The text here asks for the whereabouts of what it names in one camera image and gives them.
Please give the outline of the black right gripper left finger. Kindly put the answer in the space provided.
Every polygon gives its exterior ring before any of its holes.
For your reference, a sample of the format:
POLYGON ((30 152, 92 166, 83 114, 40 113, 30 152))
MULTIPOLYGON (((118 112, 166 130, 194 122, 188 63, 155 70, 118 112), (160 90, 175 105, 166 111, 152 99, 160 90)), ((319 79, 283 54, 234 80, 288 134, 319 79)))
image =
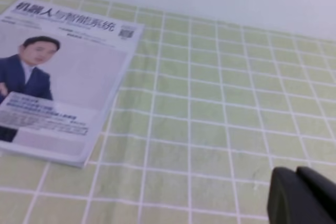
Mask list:
POLYGON ((335 223, 296 170, 285 167, 272 171, 267 214, 270 223, 335 223))

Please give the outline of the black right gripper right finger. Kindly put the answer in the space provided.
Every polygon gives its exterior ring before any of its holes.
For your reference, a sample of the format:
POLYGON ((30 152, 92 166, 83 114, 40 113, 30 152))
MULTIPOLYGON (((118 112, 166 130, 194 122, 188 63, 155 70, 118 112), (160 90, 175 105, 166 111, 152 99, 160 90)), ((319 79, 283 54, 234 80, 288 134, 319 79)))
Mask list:
POLYGON ((297 175, 329 216, 335 216, 335 183, 309 167, 299 166, 297 175))

